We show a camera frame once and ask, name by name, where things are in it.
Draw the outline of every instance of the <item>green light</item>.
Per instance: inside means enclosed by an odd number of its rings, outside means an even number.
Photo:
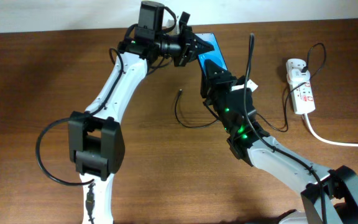
[[[241,134],[244,131],[244,127],[241,126],[241,128],[237,131],[237,133]]]

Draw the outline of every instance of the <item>white arm segment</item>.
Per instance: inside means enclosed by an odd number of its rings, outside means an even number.
[[[329,176],[328,171],[330,168],[315,164],[299,156],[282,146],[272,136],[264,137],[264,140],[270,145],[295,156],[305,164],[313,166],[313,170],[316,172],[320,180]],[[272,174],[275,178],[283,182],[298,195],[306,189],[306,185],[309,183],[317,184],[316,179],[301,164],[279,152],[272,152],[272,150],[260,140],[254,142],[252,147],[248,149],[248,155],[252,165],[268,172],[269,174]]]
[[[128,105],[128,102],[134,93],[136,87],[143,80],[147,73],[147,61],[139,58],[136,54],[124,53],[121,54],[122,61],[124,62],[124,72],[121,75],[117,85],[115,86],[105,109],[95,114],[94,117],[106,119],[108,117],[114,118],[115,121],[121,123],[122,116]],[[121,69],[121,63],[119,59],[116,59],[116,64],[104,85],[102,91],[98,97],[90,104],[86,111],[95,111],[99,108],[101,103],[106,99],[109,90],[113,83],[116,81],[119,71]],[[110,174],[106,181],[102,181],[100,177],[85,174],[80,175],[81,181],[86,182],[94,179],[95,186],[93,187],[94,193],[94,208],[92,212],[92,218],[94,218],[94,224],[112,224],[113,217],[111,213],[111,194],[112,194],[112,180],[114,174]],[[89,191],[88,186],[83,187],[84,202],[86,200],[86,194]],[[86,211],[84,203],[84,219],[83,224],[91,224],[89,221],[88,212]]]
[[[94,117],[106,119],[108,117],[114,118],[115,121],[121,123],[122,116],[128,105],[132,94],[136,87],[144,79],[147,73],[147,61],[146,59],[139,58],[136,54],[125,52],[121,54],[122,61],[124,62],[124,73],[118,81],[113,93],[110,96],[109,101],[106,104],[105,109],[95,114]],[[121,69],[121,63],[116,59],[116,64],[111,72],[109,79],[104,85],[102,91],[96,97],[96,99],[86,108],[86,111],[95,111],[99,108],[100,104],[106,99],[109,90],[113,83],[116,81],[119,71]]]

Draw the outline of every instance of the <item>wooden floor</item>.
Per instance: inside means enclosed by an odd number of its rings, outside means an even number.
[[[254,106],[276,126],[283,124],[285,62],[306,59],[323,42],[327,62],[312,82],[315,131],[334,141],[358,142],[358,19],[195,26],[213,32],[229,70],[240,77],[247,60],[248,36],[256,36],[251,79],[259,85]],[[48,123],[83,111],[97,96],[112,70],[109,47],[124,29],[0,34],[0,223],[80,223],[80,187],[65,187],[41,173],[35,140]],[[310,69],[319,67],[321,49]],[[201,104],[198,62],[169,66],[147,77],[126,109],[122,132],[126,155],[114,179],[112,210],[116,223],[219,223],[302,210],[298,195],[270,174],[238,161],[221,124],[186,129],[213,117]],[[358,147],[322,143],[288,110],[290,130],[262,126],[287,148],[322,164],[347,165],[358,173]],[[67,126],[48,133],[42,157],[49,171],[79,181],[68,158]]]

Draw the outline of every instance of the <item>white cable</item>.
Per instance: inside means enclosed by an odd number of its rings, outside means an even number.
[[[317,139],[319,139],[322,142],[328,143],[328,144],[334,144],[337,146],[352,146],[352,147],[358,147],[358,144],[356,143],[344,143],[344,142],[334,142],[334,141],[330,141],[327,139],[323,139],[322,137],[318,136],[315,131],[313,130],[313,128],[311,128],[310,125],[310,121],[309,121],[309,117],[308,114],[303,114],[303,119],[306,121],[306,124],[308,125],[309,131],[311,132],[311,134],[316,137]]]

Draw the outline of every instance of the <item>white power strip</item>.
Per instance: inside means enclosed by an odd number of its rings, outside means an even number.
[[[299,84],[305,83],[304,85],[298,87],[295,91],[293,91],[291,93],[291,97],[295,113],[303,115],[303,119],[306,121],[310,133],[320,141],[328,144],[334,144],[337,146],[358,147],[358,144],[356,143],[334,142],[327,139],[323,139],[315,133],[315,131],[311,127],[308,117],[308,113],[316,109],[316,106],[314,105],[313,94],[311,92],[310,72],[301,72],[302,69],[305,67],[306,62],[302,59],[293,58],[288,60],[285,65],[287,67],[287,81],[290,84],[291,90],[296,88]]]
[[[291,90],[299,84],[306,82],[291,93],[293,108],[296,114],[310,113],[316,109],[309,82],[310,72],[301,72],[305,65],[306,62],[304,60],[295,58],[288,60],[285,64],[287,67],[287,81],[290,84]]]

